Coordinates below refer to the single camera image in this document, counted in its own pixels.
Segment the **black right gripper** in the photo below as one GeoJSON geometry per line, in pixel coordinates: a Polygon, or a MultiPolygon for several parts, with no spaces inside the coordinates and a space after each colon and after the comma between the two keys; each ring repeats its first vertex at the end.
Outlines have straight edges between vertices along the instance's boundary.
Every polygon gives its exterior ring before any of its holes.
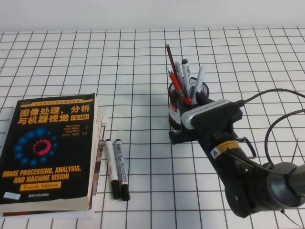
{"type": "MultiPolygon", "coordinates": [[[[198,104],[211,103],[211,99],[204,92],[196,92],[195,96],[198,104]]],[[[189,111],[182,103],[179,103],[178,107],[182,114],[189,111]]],[[[226,135],[236,136],[234,123],[242,117],[242,110],[235,102],[230,101],[228,104],[193,117],[191,123],[194,129],[187,129],[181,122],[180,130],[169,132],[169,139],[172,145],[197,140],[205,149],[218,138],[226,135]]]]}

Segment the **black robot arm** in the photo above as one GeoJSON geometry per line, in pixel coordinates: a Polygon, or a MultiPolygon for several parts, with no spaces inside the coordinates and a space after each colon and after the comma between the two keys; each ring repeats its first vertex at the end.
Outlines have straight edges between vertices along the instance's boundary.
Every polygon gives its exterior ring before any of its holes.
{"type": "Polygon", "coordinates": [[[170,131],[173,145],[197,141],[220,180],[233,213],[241,218],[261,211],[292,209],[305,203],[305,167],[292,162],[275,164],[272,160],[260,165],[240,147],[248,143],[234,132],[234,123],[241,120],[241,107],[246,100],[231,102],[211,100],[196,94],[197,106],[177,99],[181,127],[170,131]]]}

